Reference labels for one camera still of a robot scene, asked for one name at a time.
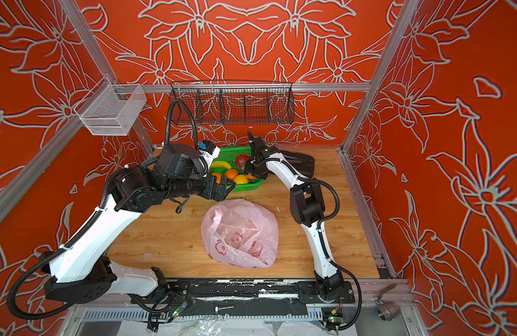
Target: basket divider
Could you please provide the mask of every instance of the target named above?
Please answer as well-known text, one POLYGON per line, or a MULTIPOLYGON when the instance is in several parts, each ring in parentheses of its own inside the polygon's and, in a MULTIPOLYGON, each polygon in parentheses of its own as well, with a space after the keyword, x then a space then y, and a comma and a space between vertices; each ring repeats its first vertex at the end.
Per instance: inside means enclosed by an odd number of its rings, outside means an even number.
POLYGON ((247 123, 247 94, 243 90, 243 123, 247 123))
POLYGON ((199 121, 199 124, 201 124, 202 118, 204 118, 204 110, 202 108, 202 98, 200 96, 199 89, 196 90, 194 104, 195 104, 195 111, 194 111, 195 119, 199 121))
POLYGON ((224 109, 224 102, 223 102, 223 90, 219 89, 219 114, 221 118, 221 123, 225 124, 225 109, 224 109))
POLYGON ((268 120, 273 120, 273 116, 271 115, 270 103, 270 90, 266 89, 266 111, 268 113, 268 120))

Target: red floral wallpaper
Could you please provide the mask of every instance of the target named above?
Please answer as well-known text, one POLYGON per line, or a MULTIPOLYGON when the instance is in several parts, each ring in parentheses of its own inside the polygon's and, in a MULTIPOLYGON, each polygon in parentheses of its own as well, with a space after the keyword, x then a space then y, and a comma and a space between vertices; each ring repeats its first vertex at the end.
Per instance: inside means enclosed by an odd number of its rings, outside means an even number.
POLYGON ((517 1, 421 1, 349 154, 430 334, 517 335, 517 1))
MULTIPOLYGON (((0 0, 0 191, 62 128, 101 79, 57 1, 0 0)), ((55 335, 63 316, 14 319, 8 289, 54 250, 92 213, 105 178, 124 164, 145 159, 129 137, 94 137, 81 129, 0 223, 0 335, 55 335)), ((45 301, 37 273, 22 286, 19 306, 55 308, 45 301)))
MULTIPOLYGON (((339 83, 369 81, 402 1, 78 0, 121 83, 223 79, 339 83)), ((254 126, 272 143, 341 144, 361 92, 296 96, 290 127, 254 126)), ((150 95, 141 121, 164 139, 170 98, 150 95)), ((201 136, 242 144, 247 127, 203 125, 201 136)), ((189 136, 173 130, 175 140, 189 136)))
POLYGON ((0 0, 0 191, 100 79, 57 1, 0 0))
MULTIPOLYGON (((8 289, 44 251, 66 242, 94 211, 105 179, 124 165, 140 164, 145 151, 131 137, 95 137, 82 128, 0 223, 0 335, 56 335, 66 313, 38 321, 15 319, 6 308, 8 289)), ((45 299, 48 277, 35 273, 18 295, 30 313, 55 309, 45 299)))

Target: black wire mesh basket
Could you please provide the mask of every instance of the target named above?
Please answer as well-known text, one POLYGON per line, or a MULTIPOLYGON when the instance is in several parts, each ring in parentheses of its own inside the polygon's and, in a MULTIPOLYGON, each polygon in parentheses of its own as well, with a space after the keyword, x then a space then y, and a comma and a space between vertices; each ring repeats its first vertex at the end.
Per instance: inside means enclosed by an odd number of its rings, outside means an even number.
MULTIPOLYGON (((291 83, 184 81, 173 82, 171 86, 171 97, 186 103, 198 125, 290 125, 294 122, 291 83)), ((179 105, 174 109, 171 122, 175 125, 191 123, 179 105)))

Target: orange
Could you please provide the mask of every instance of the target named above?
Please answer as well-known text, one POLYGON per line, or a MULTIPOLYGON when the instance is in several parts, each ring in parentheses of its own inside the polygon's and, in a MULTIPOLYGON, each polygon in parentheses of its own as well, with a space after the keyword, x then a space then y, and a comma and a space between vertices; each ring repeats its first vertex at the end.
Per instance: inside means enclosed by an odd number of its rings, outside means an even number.
POLYGON ((234 179, 237 176, 238 176, 238 171, 235 169, 229 169, 228 171, 225 172, 225 178, 234 179))
POLYGON ((237 184, 237 185, 246 185, 247 183, 249 183, 249 181, 247 180, 247 178, 245 177, 245 175, 238 175, 234 178, 234 182, 237 184))
POLYGON ((219 174, 218 172, 213 172, 212 175, 214 175, 215 178, 217 178, 218 183, 221 183, 221 174, 219 174))

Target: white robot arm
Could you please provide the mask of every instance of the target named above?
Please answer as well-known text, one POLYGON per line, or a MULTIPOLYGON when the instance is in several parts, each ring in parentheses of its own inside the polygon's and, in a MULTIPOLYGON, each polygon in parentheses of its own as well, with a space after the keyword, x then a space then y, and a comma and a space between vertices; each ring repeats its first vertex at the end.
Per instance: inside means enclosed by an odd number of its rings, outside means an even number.
MULTIPOLYGON (((289 189, 292 216, 305 231, 313 253, 319 295, 325 302, 335 299, 343 278, 334 265, 323 230, 322 224, 327 218, 323 214, 320 185, 297 171, 276 147, 266 147, 261 138, 250 135, 250 146, 252 155, 245 171, 258 178, 274 173, 289 189)), ((151 301, 166 296, 170 289, 158 268, 124 267, 102 254, 127 225, 164 199, 199 195, 224 200, 234 189, 234 181, 222 177, 217 183, 208 173, 219 151, 207 140, 199 144, 198 151, 183 144, 166 144, 153 170, 136 166, 115 172, 107 180, 100 206, 78 232, 59 250, 46 255, 12 287, 7 300, 10 312, 23 319, 40 319, 108 293, 127 293, 132 298, 146 297, 151 301), (60 311, 22 312, 15 304, 17 290, 22 281, 40 268, 51 274, 44 286, 46 298, 67 304, 60 311)))

